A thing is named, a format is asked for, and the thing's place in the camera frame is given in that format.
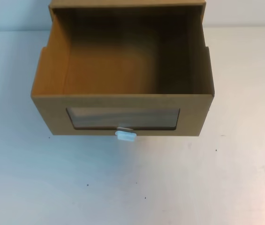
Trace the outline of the white drawer handle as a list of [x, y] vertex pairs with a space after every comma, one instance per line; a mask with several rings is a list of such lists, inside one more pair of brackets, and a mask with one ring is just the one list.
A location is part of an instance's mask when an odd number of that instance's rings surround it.
[[115, 135], [117, 136], [118, 140], [133, 142], [137, 137], [137, 134], [133, 129], [118, 127]]

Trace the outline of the cardboard shoebox drawer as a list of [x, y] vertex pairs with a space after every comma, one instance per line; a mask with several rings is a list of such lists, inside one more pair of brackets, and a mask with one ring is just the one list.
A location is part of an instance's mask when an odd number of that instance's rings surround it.
[[52, 134], [199, 136], [215, 96], [204, 7], [52, 3], [31, 89]]

